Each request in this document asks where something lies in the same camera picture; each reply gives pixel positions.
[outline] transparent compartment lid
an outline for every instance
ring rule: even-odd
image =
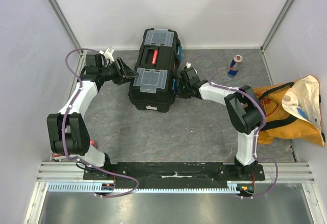
[[[174,33],[165,29],[149,30],[145,37],[145,45],[169,46],[173,45]]]
[[[134,86],[140,86],[140,92],[157,93],[157,88],[164,89],[167,79],[167,70],[155,70],[139,67],[139,74],[134,80]]]

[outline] energy drink can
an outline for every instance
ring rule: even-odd
[[[243,57],[240,55],[236,55],[231,61],[230,70],[227,73],[228,76],[235,77],[235,75],[239,71],[239,67],[242,62],[243,62]]]

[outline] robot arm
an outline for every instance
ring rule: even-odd
[[[254,133],[263,122],[259,110],[247,97],[240,93],[231,91],[223,86],[217,86],[214,83],[209,83],[207,80],[200,81],[196,70],[190,65],[186,65],[180,72],[180,75],[178,97],[196,97],[203,100],[211,100],[227,107],[230,121],[238,131],[238,151],[235,157],[235,164],[240,167],[242,173],[252,171],[258,164],[255,159],[256,141],[258,138]],[[255,102],[260,104],[250,86],[245,85],[233,90],[235,89],[245,92]]]
[[[78,155],[92,165],[107,168],[110,164],[109,157],[90,145],[90,136],[83,118],[89,104],[104,82],[112,80],[115,84],[121,85],[132,81],[136,76],[138,76],[137,72],[130,69],[121,58],[114,60],[112,53],[108,50],[100,54],[87,53],[85,74],[80,76],[83,84],[82,90],[78,97],[71,104],[73,97],[80,89],[80,84],[77,83],[66,105],[57,114],[50,114],[47,117],[52,152],[64,155],[61,129],[64,114],[68,106],[71,106],[65,124],[65,141],[69,155],[72,157]]]

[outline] yellow bag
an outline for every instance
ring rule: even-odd
[[[270,144],[274,138],[301,138],[324,146],[321,133],[319,83],[313,76],[283,85],[255,88],[267,123],[259,133],[259,144]]]

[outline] black toolbox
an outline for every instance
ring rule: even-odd
[[[181,45],[172,30],[146,29],[135,71],[139,76],[129,86],[129,99],[139,110],[168,112],[177,94],[177,69]]]

